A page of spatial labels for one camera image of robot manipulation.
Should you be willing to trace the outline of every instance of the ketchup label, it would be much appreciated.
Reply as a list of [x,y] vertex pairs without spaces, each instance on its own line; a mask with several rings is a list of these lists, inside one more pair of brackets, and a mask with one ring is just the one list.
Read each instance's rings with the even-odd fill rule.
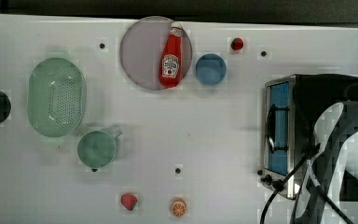
[[176,35],[176,36],[182,36],[182,30],[180,30],[180,29],[171,29],[170,34],[171,35]]
[[162,59],[162,75],[164,77],[175,78],[179,69],[178,57],[172,54],[167,54]]

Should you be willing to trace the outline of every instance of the oven window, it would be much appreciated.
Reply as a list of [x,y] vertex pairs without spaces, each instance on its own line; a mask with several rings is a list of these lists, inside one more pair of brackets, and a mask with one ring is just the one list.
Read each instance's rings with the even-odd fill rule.
[[[289,82],[283,82],[270,87],[269,106],[278,108],[289,106]],[[288,135],[287,110],[277,110],[275,113],[275,142],[276,148],[287,148]],[[287,175],[287,150],[268,151],[268,169],[281,175]]]

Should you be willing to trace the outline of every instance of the ketchup bottle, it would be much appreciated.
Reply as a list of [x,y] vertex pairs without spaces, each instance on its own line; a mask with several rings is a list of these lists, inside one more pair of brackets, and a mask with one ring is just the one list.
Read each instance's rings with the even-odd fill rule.
[[159,63],[158,78],[166,88],[175,87],[182,78],[182,26],[173,22]]

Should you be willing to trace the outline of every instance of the black floor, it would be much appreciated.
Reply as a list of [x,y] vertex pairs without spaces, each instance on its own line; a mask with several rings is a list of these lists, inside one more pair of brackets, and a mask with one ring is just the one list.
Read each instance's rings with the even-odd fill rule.
[[356,26],[358,0],[0,0],[0,13]]

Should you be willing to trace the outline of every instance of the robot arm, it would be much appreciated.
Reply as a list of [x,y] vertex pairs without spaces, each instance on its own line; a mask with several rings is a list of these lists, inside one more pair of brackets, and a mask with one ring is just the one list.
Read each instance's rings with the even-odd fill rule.
[[358,179],[358,103],[330,106],[317,120],[314,134],[320,151],[308,161],[291,223],[346,223],[337,214],[339,191],[345,170]]

